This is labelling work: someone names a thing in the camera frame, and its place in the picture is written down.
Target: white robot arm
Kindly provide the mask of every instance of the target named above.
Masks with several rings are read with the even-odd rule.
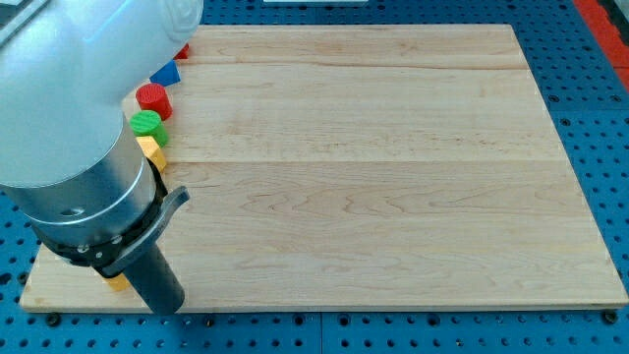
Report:
[[[202,6],[0,0],[0,188],[53,252],[124,272],[160,314],[184,293],[154,241],[188,194],[168,194],[121,101],[184,46]]]

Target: wood grain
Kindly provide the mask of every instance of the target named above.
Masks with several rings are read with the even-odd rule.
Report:
[[[213,27],[191,46],[165,180],[192,199],[160,240],[183,312],[629,302],[511,28]],[[45,249],[22,304],[148,311]]]

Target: green cylinder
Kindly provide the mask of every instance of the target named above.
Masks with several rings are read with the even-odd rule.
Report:
[[[168,133],[161,123],[159,113],[144,110],[136,113],[129,121],[136,137],[153,137],[161,148],[168,144]]]

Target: blue perforated surface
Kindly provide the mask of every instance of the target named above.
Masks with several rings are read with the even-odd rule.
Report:
[[[511,24],[625,286],[629,284],[629,96],[570,1],[372,0],[362,8],[272,8],[206,0],[206,24]],[[21,310],[37,250],[0,196],[0,352],[622,353],[629,312],[491,314],[44,315]]]

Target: yellow block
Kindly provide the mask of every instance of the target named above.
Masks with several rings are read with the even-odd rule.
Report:
[[[144,152],[144,156],[157,166],[159,172],[163,172],[166,168],[166,157],[155,139],[153,137],[137,137],[136,139]]]
[[[126,288],[128,288],[129,286],[131,286],[131,283],[129,282],[129,280],[127,279],[127,277],[124,274],[120,274],[116,277],[113,277],[111,279],[106,279],[105,281],[107,282],[107,284],[109,284],[109,286],[111,287],[111,289],[113,291],[122,291],[125,290]]]

